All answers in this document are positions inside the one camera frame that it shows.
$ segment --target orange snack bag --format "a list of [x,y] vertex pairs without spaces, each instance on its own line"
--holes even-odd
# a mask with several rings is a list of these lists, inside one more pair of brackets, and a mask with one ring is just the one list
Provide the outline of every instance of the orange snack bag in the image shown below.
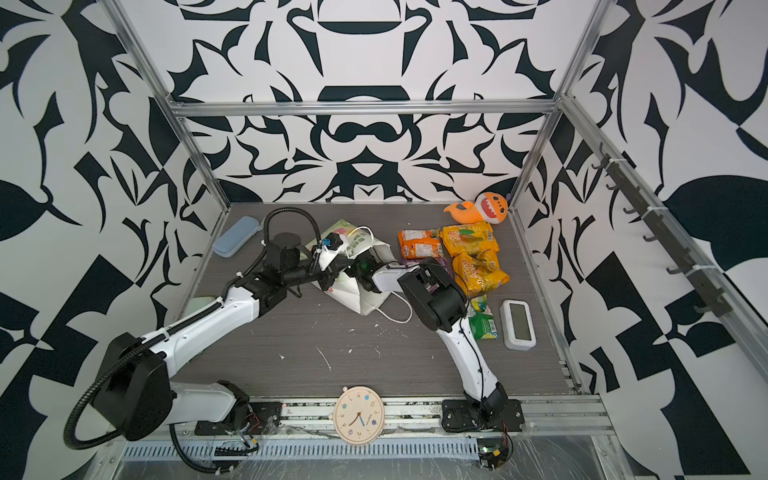
[[[495,265],[495,270],[491,270],[492,264]],[[483,259],[460,253],[453,259],[453,271],[456,278],[460,279],[456,283],[469,297],[489,292],[509,281],[509,275],[498,268],[498,258],[493,252],[486,252]]]
[[442,258],[442,245],[437,236],[437,230],[401,230],[397,237],[402,258]]
[[440,236],[451,257],[460,253],[474,256],[486,250],[498,252],[498,243],[488,222],[444,227]]

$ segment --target wooden tabletop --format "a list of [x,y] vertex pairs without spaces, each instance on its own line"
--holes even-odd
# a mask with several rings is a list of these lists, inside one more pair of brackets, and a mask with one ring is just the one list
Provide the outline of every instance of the wooden tabletop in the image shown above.
[[[262,220],[280,204],[234,204],[225,229],[243,215]],[[397,233],[453,224],[435,204],[302,204],[321,232],[339,219],[365,225],[392,245],[400,258]],[[270,222],[270,235],[298,233],[304,243],[313,238],[310,223],[297,214],[280,214]],[[494,226],[502,269],[511,277],[488,295],[498,339],[478,340],[493,373],[508,394],[567,393],[568,387],[549,338],[544,317],[511,224]],[[197,296],[218,296],[235,272],[244,270],[261,251],[258,233],[231,258],[213,255]],[[280,305],[252,323],[241,326],[199,356],[174,378],[176,382],[235,383],[252,396],[337,396],[343,386],[364,385],[381,396],[452,396],[462,394],[462,382],[440,338],[414,316],[399,325],[374,311],[360,316],[312,285],[303,297],[289,295]],[[531,307],[537,345],[522,352],[507,349],[499,307],[503,300],[524,300]],[[396,319],[408,308],[390,296],[382,309]]]

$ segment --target digital display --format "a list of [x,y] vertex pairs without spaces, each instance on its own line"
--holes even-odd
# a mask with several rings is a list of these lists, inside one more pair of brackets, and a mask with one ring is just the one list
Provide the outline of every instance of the digital display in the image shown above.
[[525,315],[525,305],[510,303],[509,311],[512,314],[512,327],[515,328],[515,337],[520,340],[530,340],[531,330],[528,329],[528,316]]

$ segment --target snack bag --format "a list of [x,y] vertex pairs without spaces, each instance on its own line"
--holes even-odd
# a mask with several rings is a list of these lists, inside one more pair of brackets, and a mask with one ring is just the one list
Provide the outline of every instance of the snack bag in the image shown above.
[[442,258],[442,245],[437,230],[401,230],[397,237],[405,259]]
[[474,259],[475,264],[479,261],[491,272],[501,269],[501,267],[498,265],[498,255],[493,250],[486,250],[485,252],[474,256]]
[[466,253],[460,253],[453,259],[453,271],[457,280],[460,279],[456,283],[469,297],[490,292],[509,281],[509,275],[503,270],[491,270],[484,260],[472,258]]
[[[453,276],[453,270],[451,268],[451,264],[449,261],[445,259],[445,257],[439,257],[435,258],[437,260],[437,263],[440,264],[441,267],[445,269],[446,272],[448,272],[448,275]],[[403,260],[400,263],[405,266],[414,266],[418,265],[422,262],[422,259],[414,259],[414,260]]]
[[498,243],[493,236],[493,229],[487,222],[444,227],[440,236],[451,257],[456,257],[460,253],[479,255],[486,250],[498,252]]
[[470,306],[467,315],[469,316],[469,328],[472,330],[472,336],[476,340],[497,339],[498,330],[493,321],[493,314],[488,307],[488,297],[486,295],[478,296],[470,300]]

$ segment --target yellow snack bag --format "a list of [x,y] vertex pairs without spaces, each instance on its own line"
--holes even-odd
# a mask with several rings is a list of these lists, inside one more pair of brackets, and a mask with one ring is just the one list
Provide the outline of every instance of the yellow snack bag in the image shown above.
[[498,243],[488,222],[444,227],[440,237],[451,257],[460,253],[479,255],[486,250],[498,252]]
[[495,253],[490,260],[495,259],[496,270],[491,270],[491,267],[486,265],[486,262],[490,262],[488,257],[490,256],[486,255],[486,259],[479,259],[460,253],[453,259],[453,271],[456,273],[456,278],[460,279],[457,283],[467,296],[472,297],[489,292],[509,281],[509,275],[498,269]]
[[480,261],[480,263],[482,263],[482,265],[491,272],[501,269],[501,267],[498,265],[498,255],[496,255],[496,252],[493,250],[486,250],[485,252],[475,256],[475,264],[478,261]]

